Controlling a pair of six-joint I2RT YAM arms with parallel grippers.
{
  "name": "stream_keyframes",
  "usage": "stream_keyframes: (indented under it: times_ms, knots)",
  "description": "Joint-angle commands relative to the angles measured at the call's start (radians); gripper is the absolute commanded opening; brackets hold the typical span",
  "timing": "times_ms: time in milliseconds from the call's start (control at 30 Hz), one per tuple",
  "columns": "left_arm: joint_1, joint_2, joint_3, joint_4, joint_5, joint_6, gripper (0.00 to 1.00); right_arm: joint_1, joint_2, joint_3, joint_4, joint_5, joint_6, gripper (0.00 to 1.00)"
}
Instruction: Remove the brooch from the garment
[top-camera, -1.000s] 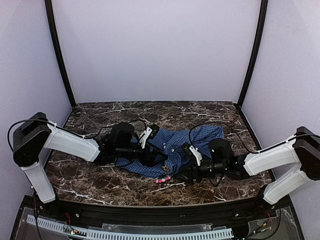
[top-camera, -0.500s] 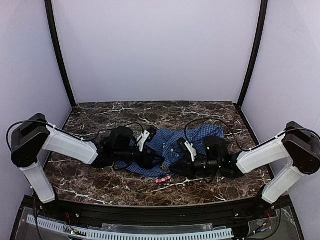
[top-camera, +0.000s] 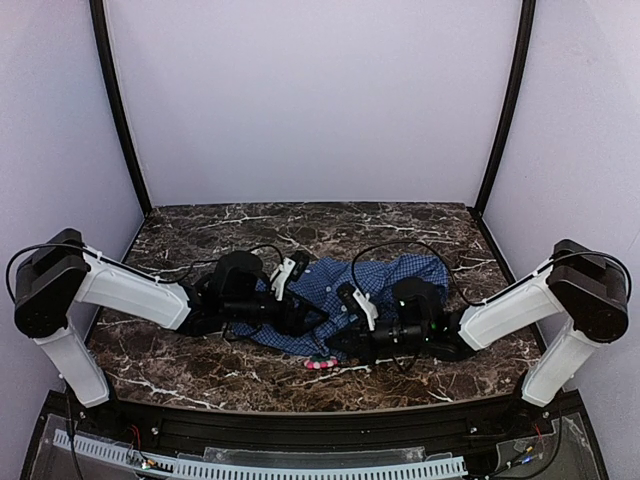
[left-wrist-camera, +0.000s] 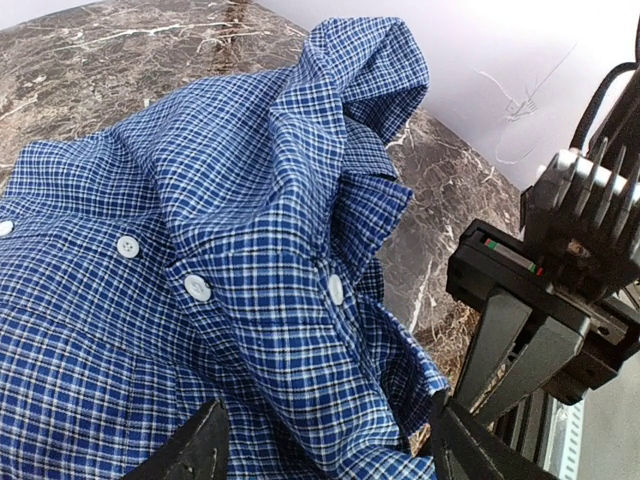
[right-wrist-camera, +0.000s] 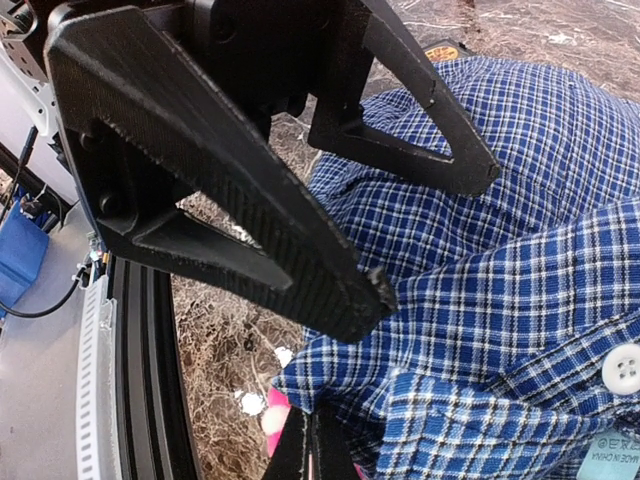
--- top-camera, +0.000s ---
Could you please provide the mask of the blue checkered shirt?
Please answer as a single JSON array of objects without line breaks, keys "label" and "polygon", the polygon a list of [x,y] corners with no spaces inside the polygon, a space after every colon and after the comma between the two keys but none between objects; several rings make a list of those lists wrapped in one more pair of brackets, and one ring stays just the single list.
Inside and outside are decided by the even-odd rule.
[{"label": "blue checkered shirt", "polygon": [[301,277],[285,289],[296,306],[314,308],[303,316],[303,334],[280,333],[273,325],[253,327],[247,322],[232,323],[231,331],[236,338],[294,356],[342,357],[328,346],[328,340],[359,320],[370,333],[381,316],[393,318],[392,288],[409,277],[433,283],[436,299],[447,299],[446,264],[434,255],[402,254],[390,262],[356,264],[323,257],[306,267]]}]

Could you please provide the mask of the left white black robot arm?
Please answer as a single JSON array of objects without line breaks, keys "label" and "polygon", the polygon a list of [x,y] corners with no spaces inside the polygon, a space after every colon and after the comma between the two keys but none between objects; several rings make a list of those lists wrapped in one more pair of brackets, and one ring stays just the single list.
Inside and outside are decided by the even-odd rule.
[{"label": "left white black robot arm", "polygon": [[79,403],[92,408],[116,395],[72,324],[75,303],[123,312],[192,337],[236,322],[301,337],[328,318],[289,289],[309,264],[301,251],[282,257],[272,274],[246,250],[213,263],[214,271],[193,284],[170,281],[104,256],[86,245],[79,231],[67,228],[16,252],[5,267],[5,285],[17,329],[40,346]]}]

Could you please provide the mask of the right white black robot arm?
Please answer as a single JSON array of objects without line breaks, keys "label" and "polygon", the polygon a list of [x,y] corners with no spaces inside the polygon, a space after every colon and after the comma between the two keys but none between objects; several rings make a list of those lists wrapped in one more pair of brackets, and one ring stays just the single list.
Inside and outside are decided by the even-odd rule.
[{"label": "right white black robot arm", "polygon": [[394,283],[395,315],[382,319],[376,302],[356,282],[341,285],[339,300],[356,320],[327,345],[370,363],[381,354],[426,353],[456,362],[539,320],[567,320],[538,363],[524,376],[518,399],[542,408],[603,344],[629,326],[632,277],[617,258],[564,239],[526,277],[499,293],[453,312],[445,311],[435,284],[417,276]]}]

